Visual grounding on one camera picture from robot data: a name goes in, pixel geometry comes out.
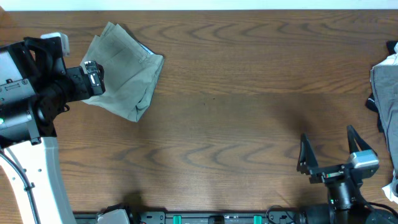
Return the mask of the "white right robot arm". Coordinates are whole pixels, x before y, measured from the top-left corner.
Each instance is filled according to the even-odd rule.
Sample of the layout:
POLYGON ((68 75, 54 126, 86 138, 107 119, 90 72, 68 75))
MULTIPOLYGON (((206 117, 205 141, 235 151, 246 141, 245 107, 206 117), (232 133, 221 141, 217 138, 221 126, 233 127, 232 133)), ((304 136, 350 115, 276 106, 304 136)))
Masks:
POLYGON ((351 125, 347 126, 349 158, 346 163, 320 167, 306 134, 300 137, 297 171, 311 184, 324 184, 328 202, 307 206, 294 215, 295 223, 397 223, 397 212, 387 205, 368 202, 361 194, 363 180, 379 168, 379 158, 351 125))

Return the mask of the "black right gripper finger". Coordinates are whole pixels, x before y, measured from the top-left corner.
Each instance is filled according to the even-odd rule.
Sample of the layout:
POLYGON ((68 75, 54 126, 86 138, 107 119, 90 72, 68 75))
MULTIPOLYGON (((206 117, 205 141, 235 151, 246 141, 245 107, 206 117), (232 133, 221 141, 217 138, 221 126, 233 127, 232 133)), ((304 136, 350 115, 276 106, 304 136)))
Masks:
POLYGON ((372 150, 375 155, 377 155, 377 152, 360 137, 360 135, 357 133, 352 125, 348 125, 346 127, 346 130, 350 154, 359 151, 372 150))
POLYGON ((300 137, 300 154, 297 162, 297 171, 301 174, 313 175, 318 169, 318 162, 310 141, 305 133, 300 137))

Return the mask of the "khaki shorts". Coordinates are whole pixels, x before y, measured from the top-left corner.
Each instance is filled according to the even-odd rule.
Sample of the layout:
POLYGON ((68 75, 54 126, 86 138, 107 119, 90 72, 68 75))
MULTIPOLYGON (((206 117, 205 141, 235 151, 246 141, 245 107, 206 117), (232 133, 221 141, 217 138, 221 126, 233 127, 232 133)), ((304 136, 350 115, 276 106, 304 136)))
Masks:
POLYGON ((94 37, 80 65, 89 60, 103 66, 106 91, 83 102, 139 121, 151 104, 164 57, 142 45, 119 24, 108 22, 101 35, 94 37))

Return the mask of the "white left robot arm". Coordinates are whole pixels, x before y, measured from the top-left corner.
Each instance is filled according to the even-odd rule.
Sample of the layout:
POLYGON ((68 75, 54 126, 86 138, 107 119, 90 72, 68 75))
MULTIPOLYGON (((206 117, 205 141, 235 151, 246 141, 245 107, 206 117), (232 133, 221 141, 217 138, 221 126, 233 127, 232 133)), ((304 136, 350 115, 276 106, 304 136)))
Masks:
POLYGON ((1 167, 12 185, 24 223, 132 223, 127 207, 95 215, 72 212, 60 173, 53 121, 71 101, 104 93, 94 61, 66 69, 48 65, 28 77, 7 78, 1 92, 1 167))

